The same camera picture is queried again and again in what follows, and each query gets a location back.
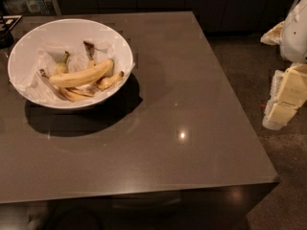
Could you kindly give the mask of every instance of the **dark gray table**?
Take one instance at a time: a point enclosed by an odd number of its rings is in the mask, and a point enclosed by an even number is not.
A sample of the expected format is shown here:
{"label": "dark gray table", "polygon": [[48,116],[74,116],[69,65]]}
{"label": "dark gray table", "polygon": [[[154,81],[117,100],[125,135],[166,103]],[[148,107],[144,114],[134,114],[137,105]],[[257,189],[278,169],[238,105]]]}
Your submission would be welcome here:
{"label": "dark gray table", "polygon": [[105,103],[60,111],[24,100],[2,61],[0,203],[94,197],[112,199],[112,209],[136,209],[146,198],[147,209],[176,205],[178,226],[191,220],[200,229],[223,229],[277,185],[191,12],[23,17],[12,34],[18,40],[61,18],[99,21],[120,32],[136,67]]}

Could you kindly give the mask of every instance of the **white bowl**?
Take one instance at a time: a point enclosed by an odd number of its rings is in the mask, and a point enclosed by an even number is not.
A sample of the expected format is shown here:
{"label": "white bowl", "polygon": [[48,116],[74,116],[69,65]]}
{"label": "white bowl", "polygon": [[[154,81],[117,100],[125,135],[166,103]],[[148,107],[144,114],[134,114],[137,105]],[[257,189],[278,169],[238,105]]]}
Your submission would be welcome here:
{"label": "white bowl", "polygon": [[[114,72],[123,71],[125,73],[123,81],[106,91],[98,91],[93,98],[73,103],[57,99],[56,95],[54,98],[50,86],[43,84],[43,81],[39,80],[34,83],[33,79],[38,76],[37,67],[41,68],[41,61],[37,66],[37,56],[41,45],[62,44],[65,48],[87,58],[83,46],[84,40],[102,42],[110,46],[111,57],[115,61]],[[10,81],[23,97],[33,103],[56,109],[77,109],[106,100],[123,86],[132,68],[133,56],[127,41],[110,27],[84,19],[62,19],[33,29],[13,47],[8,64]]]}

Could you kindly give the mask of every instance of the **bowl rim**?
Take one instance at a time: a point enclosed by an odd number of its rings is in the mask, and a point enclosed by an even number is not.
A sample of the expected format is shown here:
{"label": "bowl rim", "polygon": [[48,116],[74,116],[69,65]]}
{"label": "bowl rim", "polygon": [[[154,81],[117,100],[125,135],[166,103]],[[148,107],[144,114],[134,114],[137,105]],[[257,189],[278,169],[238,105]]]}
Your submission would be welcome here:
{"label": "bowl rim", "polygon": [[54,106],[52,104],[47,104],[47,103],[42,103],[42,102],[37,102],[37,101],[34,101],[34,100],[31,100],[29,98],[27,98],[21,91],[19,91],[15,86],[14,86],[14,83],[11,82],[12,86],[14,87],[14,89],[23,97],[25,98],[26,100],[28,100],[29,102],[32,102],[34,104],[38,104],[38,105],[41,105],[41,106],[45,106],[45,107],[49,107],[49,108],[54,108],[54,109],[60,109],[60,110],[78,110],[78,109],[81,109],[81,108],[86,108],[86,107],[90,107],[92,105],[95,105],[95,104],[99,104],[101,102],[104,102],[106,101],[109,97],[111,97],[112,95],[114,95],[127,81],[127,79],[129,78],[130,74],[131,74],[131,71],[133,69],[133,65],[134,65],[134,60],[133,60],[133,53],[132,53],[132,50],[131,50],[131,47],[130,45],[128,44],[128,42],[123,38],[123,36],[121,34],[119,34],[117,31],[115,31],[114,29],[110,28],[109,26],[105,25],[104,23],[101,23],[101,22],[97,22],[97,21],[94,21],[94,20],[90,20],[90,19],[80,19],[80,18],[64,18],[64,19],[57,19],[57,20],[54,20],[54,21],[50,21],[50,22],[46,22],[44,24],[41,24],[35,28],[33,28],[32,30],[30,30],[29,32],[27,32],[26,34],[24,34],[13,46],[12,48],[12,51],[10,53],[10,56],[9,56],[9,60],[8,60],[8,75],[9,75],[9,80],[11,81],[12,79],[12,71],[11,71],[11,64],[12,64],[12,55],[14,54],[15,52],[15,49],[17,47],[19,47],[19,45],[22,43],[22,41],[28,37],[30,34],[33,34],[35,31],[37,30],[41,30],[43,27],[45,26],[48,26],[50,24],[58,24],[58,23],[69,23],[69,22],[73,22],[73,21],[76,21],[76,22],[86,22],[86,23],[91,23],[91,24],[97,24],[97,25],[100,25],[100,26],[104,26],[106,28],[108,28],[109,30],[113,31],[117,36],[119,36],[119,38],[123,39],[126,43],[126,45],[129,47],[129,54],[130,54],[130,62],[129,62],[129,65],[131,65],[131,69],[130,71],[125,75],[125,78],[123,79],[123,83],[122,85],[116,90],[114,91],[111,95],[107,95],[106,98],[104,98],[103,100],[97,100],[97,101],[94,101],[93,102],[85,102],[81,105],[78,105],[78,106]]}

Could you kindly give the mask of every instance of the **floor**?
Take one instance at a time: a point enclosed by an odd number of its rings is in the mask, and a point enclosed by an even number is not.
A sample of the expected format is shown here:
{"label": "floor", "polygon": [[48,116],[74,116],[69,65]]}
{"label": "floor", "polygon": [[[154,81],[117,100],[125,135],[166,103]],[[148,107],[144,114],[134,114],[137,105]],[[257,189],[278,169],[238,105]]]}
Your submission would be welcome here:
{"label": "floor", "polygon": [[[307,229],[307,109],[302,107],[286,127],[271,131],[262,127],[275,70],[290,63],[278,47],[260,43],[259,34],[208,37],[230,84],[248,115],[281,183],[251,210],[235,230]],[[25,229],[26,208],[0,206],[0,230]]]}

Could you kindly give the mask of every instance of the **bunch of bananas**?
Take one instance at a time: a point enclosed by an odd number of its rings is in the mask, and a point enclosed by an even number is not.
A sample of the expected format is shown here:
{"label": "bunch of bananas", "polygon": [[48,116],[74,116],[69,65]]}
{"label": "bunch of bananas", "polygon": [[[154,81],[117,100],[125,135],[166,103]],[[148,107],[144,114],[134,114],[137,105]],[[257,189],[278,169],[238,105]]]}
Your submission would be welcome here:
{"label": "bunch of bananas", "polygon": [[121,81],[124,77],[124,72],[120,71],[114,74],[114,60],[106,58],[100,63],[96,63],[92,50],[94,44],[84,41],[84,46],[88,56],[87,68],[78,72],[70,73],[67,67],[67,60],[70,56],[65,52],[62,60],[55,66],[55,74],[48,76],[44,70],[40,70],[40,75],[48,78],[49,82],[54,86],[61,95],[71,102],[84,100],[94,96],[94,93],[84,91],[78,87],[86,84],[93,84],[101,91],[105,91],[110,86]]}

